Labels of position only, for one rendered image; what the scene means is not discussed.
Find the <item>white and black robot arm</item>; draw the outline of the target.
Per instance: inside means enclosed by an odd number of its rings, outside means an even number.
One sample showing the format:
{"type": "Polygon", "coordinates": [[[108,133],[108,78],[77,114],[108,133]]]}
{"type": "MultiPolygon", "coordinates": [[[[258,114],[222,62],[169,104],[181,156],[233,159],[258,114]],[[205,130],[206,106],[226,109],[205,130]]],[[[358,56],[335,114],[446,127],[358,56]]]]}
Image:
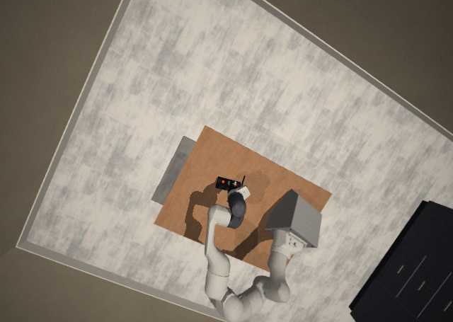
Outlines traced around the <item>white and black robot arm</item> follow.
{"type": "Polygon", "coordinates": [[[231,265],[228,257],[214,244],[214,230],[215,225],[238,228],[246,213],[245,199],[250,195],[245,185],[230,190],[226,201],[229,203],[229,208],[214,204],[210,206],[207,213],[205,257],[208,260],[208,271],[205,294],[218,313],[229,322],[246,321],[263,308],[263,301],[266,299],[277,303],[287,303],[290,297],[290,289],[285,279],[287,260],[290,260],[291,254],[301,252],[302,248],[307,245],[305,241],[290,231],[274,230],[273,244],[268,259],[270,276],[255,277],[250,288],[236,295],[232,289],[227,287],[231,265]]]}

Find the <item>black power strip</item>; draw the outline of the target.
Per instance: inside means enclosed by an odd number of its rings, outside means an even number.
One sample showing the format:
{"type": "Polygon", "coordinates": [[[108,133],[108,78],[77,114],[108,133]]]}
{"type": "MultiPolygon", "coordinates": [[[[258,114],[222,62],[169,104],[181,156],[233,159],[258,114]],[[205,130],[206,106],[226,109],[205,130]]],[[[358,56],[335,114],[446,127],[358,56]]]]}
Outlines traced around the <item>black power strip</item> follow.
{"type": "MultiPolygon", "coordinates": [[[[243,178],[243,182],[244,182],[245,177],[246,177],[246,176],[244,176],[244,178],[243,178]]],[[[218,176],[217,183],[216,183],[216,188],[219,188],[219,189],[227,190],[227,191],[228,191],[228,189],[229,189],[229,187],[228,187],[228,181],[232,181],[232,182],[233,182],[233,181],[235,181],[235,180],[229,180],[229,179],[227,179],[227,178],[222,178],[222,177],[219,177],[219,176],[218,176]]],[[[238,181],[237,181],[237,182],[238,182],[238,181]]],[[[237,187],[237,188],[242,187],[242,186],[243,186],[243,182],[242,182],[242,185],[241,185],[241,182],[238,182],[238,183],[236,184],[236,187],[237,187]]]]}

